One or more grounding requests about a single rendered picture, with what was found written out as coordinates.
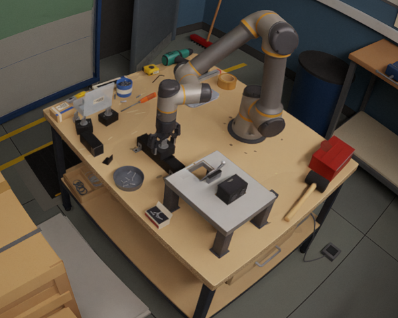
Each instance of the drawer handle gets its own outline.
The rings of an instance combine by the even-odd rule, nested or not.
[[[396,81],[394,81],[393,79],[387,77],[385,74],[383,74],[382,72],[379,72],[379,70],[376,70],[376,73],[382,75],[383,77],[385,77],[387,80],[391,81],[392,83],[394,83],[395,85],[398,85],[398,83]]]
[[[279,248],[277,245],[276,245],[276,248],[278,249],[276,254],[272,255],[272,257],[270,257],[268,260],[266,260],[264,264],[260,264],[258,262],[255,262],[255,264],[258,265],[259,267],[265,266],[270,260],[272,260],[274,257],[276,257],[281,252],[281,248]]]

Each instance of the green power drill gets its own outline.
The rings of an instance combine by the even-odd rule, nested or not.
[[[181,57],[181,58],[186,58],[187,56],[190,56],[193,53],[193,50],[191,48],[184,48],[182,50],[178,51],[172,51],[164,54],[162,56],[162,64],[165,66],[173,65],[176,63],[176,58]]]

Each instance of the broom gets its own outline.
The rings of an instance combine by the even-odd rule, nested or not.
[[[202,38],[201,36],[198,36],[197,34],[190,35],[190,39],[193,42],[203,46],[204,48],[207,48],[212,44],[212,42],[210,42],[210,37],[211,37],[212,29],[214,28],[215,20],[217,19],[218,10],[220,10],[221,1],[222,0],[218,1],[217,9],[215,10],[215,14],[214,14],[214,19],[212,20],[211,28],[210,28],[210,31],[208,33],[208,37],[206,38],[206,40],[204,38]]]

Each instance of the orange screwdriver handle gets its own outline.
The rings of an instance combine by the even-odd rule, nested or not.
[[[147,101],[150,101],[152,98],[155,98],[156,96],[157,96],[156,93],[149,94],[148,96],[140,99],[140,103],[145,103]]]

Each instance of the screwdriver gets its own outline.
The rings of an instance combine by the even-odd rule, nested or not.
[[[150,101],[152,98],[155,98],[156,96],[157,96],[156,93],[149,94],[148,96],[146,96],[146,97],[140,99],[138,102],[136,102],[136,104],[132,104],[132,106],[137,105],[138,103],[142,103],[142,104],[146,103],[147,101]]]

